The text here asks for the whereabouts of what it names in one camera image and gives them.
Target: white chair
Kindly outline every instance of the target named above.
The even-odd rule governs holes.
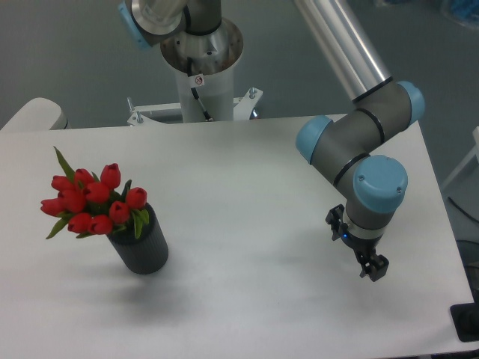
[[[451,174],[441,184],[441,191],[444,191],[458,177],[465,177],[470,174],[479,162],[479,127],[472,131],[476,145],[469,151],[464,159],[453,169]]]
[[[24,105],[3,128],[1,133],[34,132],[70,128],[60,106],[38,97]]]

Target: tulip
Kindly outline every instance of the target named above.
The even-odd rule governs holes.
[[[131,209],[142,209],[146,203],[147,192],[142,188],[132,188],[126,194],[126,204]]]
[[[86,200],[95,203],[105,203],[110,197],[110,188],[101,182],[88,183],[83,190]]]
[[[91,219],[88,232],[93,234],[108,234],[113,230],[113,222],[107,215],[97,215]]]
[[[89,213],[79,213],[68,221],[68,230],[74,233],[84,233],[88,231],[91,216]]]
[[[121,181],[121,174],[120,170],[118,169],[118,164],[113,163],[111,165],[106,165],[105,168],[103,168],[100,181],[110,189],[117,188]]]
[[[66,176],[53,176],[52,187],[57,191],[75,189],[75,185],[72,184]]]
[[[129,207],[126,203],[115,201],[110,207],[110,219],[115,224],[123,224],[129,219]]]
[[[75,187],[79,189],[80,188],[79,182],[81,182],[83,184],[83,188],[85,188],[88,183],[95,182],[95,179],[90,174],[90,172],[88,172],[84,168],[79,168],[78,170],[75,171],[73,182],[75,183]]]
[[[58,194],[58,199],[60,200],[60,204],[72,213],[81,212],[87,204],[83,194],[71,189],[61,191]]]
[[[63,212],[65,207],[61,204],[60,198],[53,198],[51,200],[42,200],[41,210],[47,215],[57,216],[58,213]]]

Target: black vase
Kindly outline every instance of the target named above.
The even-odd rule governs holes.
[[[158,218],[149,203],[144,207],[150,223],[143,226],[139,239],[134,230],[124,230],[107,237],[128,269],[137,274],[150,274],[162,268],[168,259],[168,246]]]

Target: light blue joint cap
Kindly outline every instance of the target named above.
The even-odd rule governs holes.
[[[135,22],[129,14],[125,2],[122,2],[118,5],[118,11],[120,11],[121,19],[128,28],[130,34],[133,36],[133,40],[135,41],[138,48],[142,50],[151,49],[151,46],[146,42],[146,40],[143,38],[143,35],[141,35],[141,32],[136,27]]]
[[[407,172],[395,159],[371,156],[356,168],[353,188],[356,197],[369,210],[391,213],[403,202]]]
[[[399,81],[397,84],[406,90],[409,99],[411,100],[411,121],[409,122],[409,125],[411,126],[414,122],[423,117],[424,112],[426,111],[426,101],[424,100],[424,96],[422,96],[421,90],[411,82]]]
[[[311,118],[298,132],[296,136],[296,148],[301,155],[311,164],[314,148],[320,140],[323,131],[331,123],[331,119],[324,116]]]

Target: tulip bouquet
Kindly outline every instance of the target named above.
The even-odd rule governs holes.
[[[41,201],[43,212],[59,218],[46,238],[52,238],[67,226],[70,232],[78,234],[76,238],[133,229],[138,239],[142,227],[150,220],[145,209],[147,192],[131,188],[132,181],[128,180],[119,194],[115,189],[120,185],[121,174],[116,163],[106,165],[99,178],[84,168],[74,171],[54,148],[65,175],[53,177],[52,187],[58,196]]]

